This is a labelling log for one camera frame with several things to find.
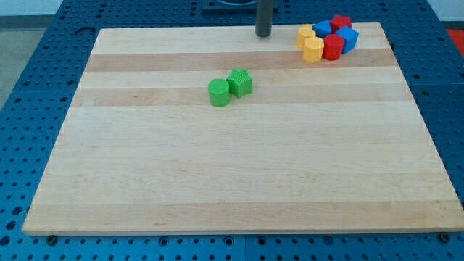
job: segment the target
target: blue perforated table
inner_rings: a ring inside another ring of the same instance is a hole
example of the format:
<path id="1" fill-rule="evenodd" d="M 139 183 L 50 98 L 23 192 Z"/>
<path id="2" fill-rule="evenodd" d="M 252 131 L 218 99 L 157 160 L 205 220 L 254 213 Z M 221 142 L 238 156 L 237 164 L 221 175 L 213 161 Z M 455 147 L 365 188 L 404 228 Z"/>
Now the blue perforated table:
<path id="1" fill-rule="evenodd" d="M 254 24 L 253 12 L 202 13 L 200 6 L 196 0 L 64 0 L 0 111 L 0 260 L 464 260 L 464 233 L 59 237 L 55 244 L 24 235 L 22 222 L 98 30 Z M 430 6 L 425 0 L 281 0 L 274 23 L 312 23 L 334 13 L 381 22 L 464 201 L 463 58 Z"/>

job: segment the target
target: yellow cylinder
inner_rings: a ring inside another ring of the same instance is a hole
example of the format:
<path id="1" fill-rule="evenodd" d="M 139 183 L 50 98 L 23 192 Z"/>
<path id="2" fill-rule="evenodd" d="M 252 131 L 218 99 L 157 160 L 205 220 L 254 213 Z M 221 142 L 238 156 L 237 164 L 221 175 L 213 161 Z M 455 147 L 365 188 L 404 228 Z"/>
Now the yellow cylinder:
<path id="1" fill-rule="evenodd" d="M 305 48 L 305 40 L 309 37 L 314 37 L 316 32 L 312 30 L 312 25 L 302 25 L 298 30 L 297 47 L 300 49 Z"/>
<path id="2" fill-rule="evenodd" d="M 306 62 L 319 62 L 324 52 L 324 40 L 319 37 L 307 38 L 304 41 L 303 60 Z"/>

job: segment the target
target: table surface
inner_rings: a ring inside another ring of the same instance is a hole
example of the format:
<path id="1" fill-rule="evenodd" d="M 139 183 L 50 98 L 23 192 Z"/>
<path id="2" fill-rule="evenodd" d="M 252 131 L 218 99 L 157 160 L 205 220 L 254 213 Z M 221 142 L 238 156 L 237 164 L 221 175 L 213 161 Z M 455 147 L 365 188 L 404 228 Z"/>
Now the table surface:
<path id="1" fill-rule="evenodd" d="M 15 260 L 457 260 L 464 233 L 267 236 L 60 236 L 21 231 L 101 28 L 253 25 L 253 12 L 202 12 L 196 0 L 64 0 L 0 111 L 0 255 Z M 463 58 L 426 0 L 279 1 L 274 24 L 349 15 L 380 22 L 449 177 L 464 200 Z"/>
<path id="2" fill-rule="evenodd" d="M 463 229 L 380 24 L 354 24 L 356 49 L 315 64 L 295 46 L 299 26 L 266 39 L 254 27 L 101 30 L 23 230 Z M 232 68 L 250 69 L 253 94 L 211 106 L 207 84 Z"/>

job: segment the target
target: blue cube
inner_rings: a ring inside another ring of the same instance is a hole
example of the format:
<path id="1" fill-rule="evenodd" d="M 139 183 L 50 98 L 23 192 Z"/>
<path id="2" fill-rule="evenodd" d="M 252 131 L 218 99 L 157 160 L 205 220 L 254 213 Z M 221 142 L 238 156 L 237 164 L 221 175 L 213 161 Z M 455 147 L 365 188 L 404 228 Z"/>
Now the blue cube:
<path id="1" fill-rule="evenodd" d="M 344 26 L 340 28 L 340 30 L 336 31 L 335 34 L 343 37 L 345 40 L 345 46 L 341 51 L 342 54 L 346 54 L 347 52 L 353 50 L 356 46 L 357 37 L 359 33 L 348 26 Z"/>
<path id="2" fill-rule="evenodd" d="M 331 21 L 325 20 L 312 26 L 312 29 L 316 32 L 316 36 L 324 39 L 326 36 L 332 33 Z"/>

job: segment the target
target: green cylinder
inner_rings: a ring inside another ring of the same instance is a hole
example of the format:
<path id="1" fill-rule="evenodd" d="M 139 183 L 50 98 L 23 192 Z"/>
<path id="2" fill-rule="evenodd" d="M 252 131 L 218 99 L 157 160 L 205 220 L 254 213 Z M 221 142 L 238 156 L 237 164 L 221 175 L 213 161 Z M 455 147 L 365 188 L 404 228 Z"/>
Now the green cylinder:
<path id="1" fill-rule="evenodd" d="M 210 103 L 214 107 L 224 107 L 231 101 L 229 83 L 223 79 L 214 79 L 208 84 Z"/>

